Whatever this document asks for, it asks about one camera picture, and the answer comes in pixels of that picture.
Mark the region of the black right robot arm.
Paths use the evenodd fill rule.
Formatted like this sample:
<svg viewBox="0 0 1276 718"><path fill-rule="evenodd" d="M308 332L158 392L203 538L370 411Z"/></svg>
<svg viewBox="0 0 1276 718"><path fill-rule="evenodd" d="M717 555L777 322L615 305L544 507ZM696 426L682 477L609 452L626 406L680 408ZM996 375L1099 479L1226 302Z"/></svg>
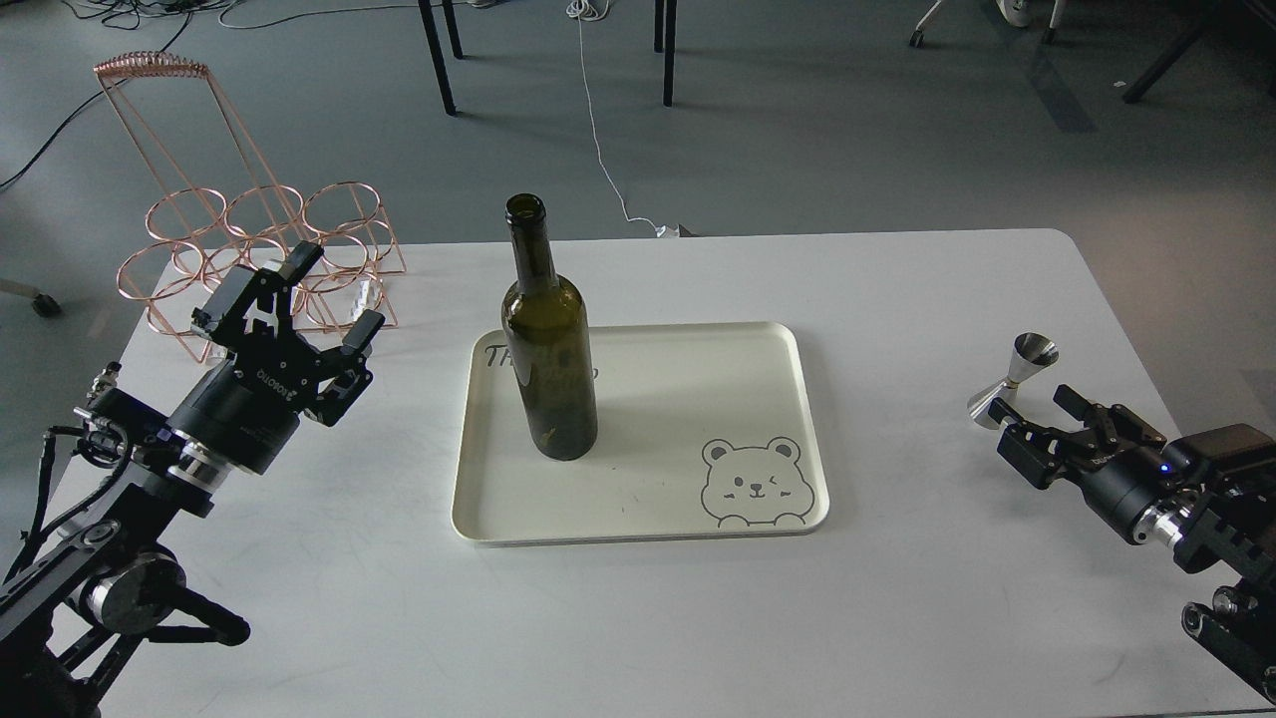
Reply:
<svg viewBox="0 0 1276 718"><path fill-rule="evenodd" d="M1267 700L1275 664L1275 444L1247 423L1168 441L1125 406L1054 395L1081 429L1039 426L995 397L998 454L1039 490L1065 480L1129 545L1161 542L1193 575L1219 562L1238 575L1208 603L1191 601L1185 635Z"/></svg>

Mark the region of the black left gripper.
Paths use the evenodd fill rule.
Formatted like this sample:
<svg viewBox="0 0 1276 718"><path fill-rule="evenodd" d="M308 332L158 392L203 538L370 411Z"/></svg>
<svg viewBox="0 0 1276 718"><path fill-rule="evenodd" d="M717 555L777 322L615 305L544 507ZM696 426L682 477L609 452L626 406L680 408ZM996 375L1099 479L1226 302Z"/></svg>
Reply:
<svg viewBox="0 0 1276 718"><path fill-rule="evenodd" d="M315 349L293 326L293 291L324 258L302 241L282 261L235 264L190 328L223 355L177 404L168 427L225 463L263 474L300 427L333 427L373 381L367 356L387 315L366 309L342 344Z"/></svg>

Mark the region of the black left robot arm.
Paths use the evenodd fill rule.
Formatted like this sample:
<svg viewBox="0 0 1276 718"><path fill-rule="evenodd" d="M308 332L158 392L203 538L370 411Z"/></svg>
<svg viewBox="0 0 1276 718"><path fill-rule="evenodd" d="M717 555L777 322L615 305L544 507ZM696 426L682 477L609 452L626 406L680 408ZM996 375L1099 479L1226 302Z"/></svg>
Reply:
<svg viewBox="0 0 1276 718"><path fill-rule="evenodd" d="M191 312L226 349L171 414L119 390L106 365L77 426L43 436L34 522L3 585L3 714L96 717L142 641L246 641L246 619L188 587L160 536L205 517L228 472L259 476L309 417L334 426L371 383L365 310L341 346L293 330L293 289L323 258L302 241L282 261L232 265Z"/></svg>

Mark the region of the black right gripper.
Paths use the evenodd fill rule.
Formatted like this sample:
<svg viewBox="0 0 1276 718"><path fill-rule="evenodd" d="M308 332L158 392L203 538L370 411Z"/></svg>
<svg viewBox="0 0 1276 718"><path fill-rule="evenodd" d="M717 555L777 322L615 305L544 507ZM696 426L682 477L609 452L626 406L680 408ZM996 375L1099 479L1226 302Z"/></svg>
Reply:
<svg viewBox="0 0 1276 718"><path fill-rule="evenodd" d="M1036 490L1060 476L1079 487L1091 511L1129 545L1179 545L1196 501L1183 495L1194 460L1182 444L1166 446L1166 437L1125 406L1094 403L1072 386L1057 386L1053 400L1079 420L1079 431L1037 426L993 399L988 414L1003 423L997 454ZM1090 455L1111 457L1100 465L1082 460Z"/></svg>

